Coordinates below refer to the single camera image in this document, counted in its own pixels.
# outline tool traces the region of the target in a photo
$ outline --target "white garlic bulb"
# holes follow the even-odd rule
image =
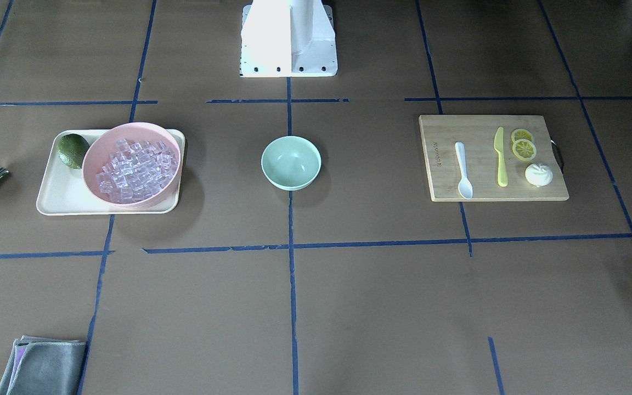
[[[544,187],[552,182],[552,169],[544,163],[534,163],[526,168],[526,180],[536,187]]]

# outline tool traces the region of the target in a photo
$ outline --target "green avocado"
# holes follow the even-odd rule
[[[66,134],[58,140],[58,157],[69,168],[82,168],[82,161],[88,149],[89,143],[78,134]]]

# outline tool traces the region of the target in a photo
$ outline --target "white tray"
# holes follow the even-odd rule
[[[179,201],[181,179],[180,183],[177,184],[177,190],[157,205],[144,211],[119,210],[117,207],[100,202],[85,187],[82,171],[65,166],[58,158],[55,146],[60,137],[77,133],[91,144],[107,130],[65,130],[55,137],[53,146],[50,148],[50,156],[48,157],[46,172],[43,174],[41,189],[38,191],[38,199],[36,200],[38,212],[43,215],[110,215],[111,213],[166,213],[175,208]],[[177,140],[180,151],[184,155],[185,137],[183,133],[173,128],[169,128],[167,131]]]

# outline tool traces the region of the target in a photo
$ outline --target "gray cloth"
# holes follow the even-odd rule
[[[23,336],[13,342],[0,395],[75,395],[84,342]]]

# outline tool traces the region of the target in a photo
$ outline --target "pink bowl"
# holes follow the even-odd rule
[[[109,162],[109,154],[118,151],[116,142],[121,140],[121,138],[125,138],[130,142],[155,143],[160,140],[175,151],[178,163],[177,171],[172,176],[170,183],[166,185],[163,190],[158,192],[158,194],[141,200],[140,202],[120,204],[110,202],[108,194],[99,191],[96,175],[101,172],[101,167]],[[92,143],[82,162],[82,177],[84,178],[84,184],[92,195],[103,202],[124,210],[146,209],[165,200],[177,188],[177,184],[179,183],[178,175],[182,172],[182,154],[177,140],[164,128],[147,122],[125,123],[124,125],[119,125],[108,130],[108,132],[101,135],[101,137]]]

